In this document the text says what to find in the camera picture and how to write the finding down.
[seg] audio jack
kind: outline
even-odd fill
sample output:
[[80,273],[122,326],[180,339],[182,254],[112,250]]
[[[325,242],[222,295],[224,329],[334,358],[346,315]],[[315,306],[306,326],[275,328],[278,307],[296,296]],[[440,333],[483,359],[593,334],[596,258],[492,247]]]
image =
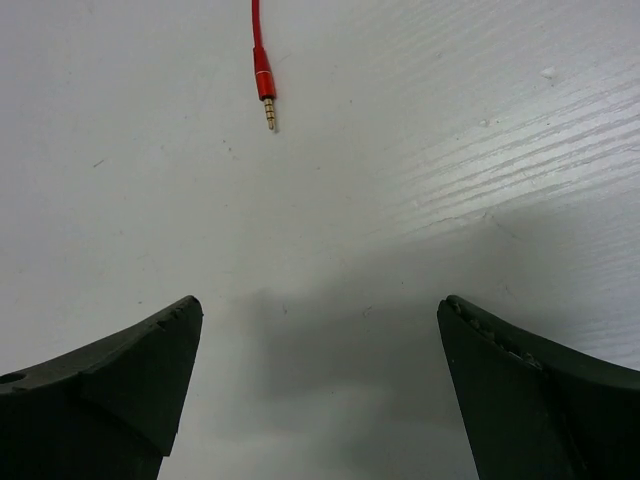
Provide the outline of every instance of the audio jack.
[[267,52],[262,46],[262,29],[260,28],[260,0],[251,1],[251,13],[253,19],[253,68],[258,87],[258,98],[264,103],[264,111],[267,115],[269,130],[276,131],[276,111],[273,101],[276,99],[276,85],[273,82],[271,65],[267,58]]
[[267,122],[269,123],[269,130],[275,130],[276,111],[273,108],[273,98],[264,99],[264,111],[267,114]]

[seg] wood grain texture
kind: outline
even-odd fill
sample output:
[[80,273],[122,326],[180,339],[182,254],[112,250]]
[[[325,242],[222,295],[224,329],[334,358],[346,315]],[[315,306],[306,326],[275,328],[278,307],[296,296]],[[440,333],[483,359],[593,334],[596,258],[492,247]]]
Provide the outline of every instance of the wood grain texture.
[[161,478],[469,480],[447,294],[640,368],[640,4],[263,1],[275,136],[249,2],[0,6],[0,370],[190,293]]

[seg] red plug housing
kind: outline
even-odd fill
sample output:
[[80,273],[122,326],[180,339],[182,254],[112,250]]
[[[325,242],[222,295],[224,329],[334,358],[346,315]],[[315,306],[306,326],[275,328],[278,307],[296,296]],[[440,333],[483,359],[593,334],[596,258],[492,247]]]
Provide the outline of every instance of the red plug housing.
[[267,98],[276,98],[276,85],[271,74],[271,65],[267,52],[263,47],[253,49],[253,68],[256,75],[256,85],[258,87],[258,97],[264,101]]

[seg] white table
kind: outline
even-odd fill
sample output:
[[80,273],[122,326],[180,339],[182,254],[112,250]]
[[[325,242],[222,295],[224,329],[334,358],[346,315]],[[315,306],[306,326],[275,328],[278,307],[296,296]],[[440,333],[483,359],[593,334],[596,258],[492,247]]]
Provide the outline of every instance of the white table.
[[639,2],[263,0],[277,135],[249,7],[0,6],[0,371],[193,294],[161,479],[462,480],[447,294],[640,368]]

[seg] small debris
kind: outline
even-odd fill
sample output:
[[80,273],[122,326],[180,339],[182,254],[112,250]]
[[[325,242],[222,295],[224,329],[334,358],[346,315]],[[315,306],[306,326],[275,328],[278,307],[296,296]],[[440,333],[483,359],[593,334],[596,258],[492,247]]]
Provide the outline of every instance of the small debris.
[[540,76],[547,80],[553,80],[558,76],[558,72],[556,72],[556,67],[548,67],[540,72]]
[[284,57],[282,57],[280,60],[278,60],[278,61],[276,62],[276,65],[281,64],[281,63],[282,63],[282,62],[284,62],[287,58],[289,58],[291,55],[293,55],[293,52],[292,52],[292,53],[288,53],[288,54],[286,54]]

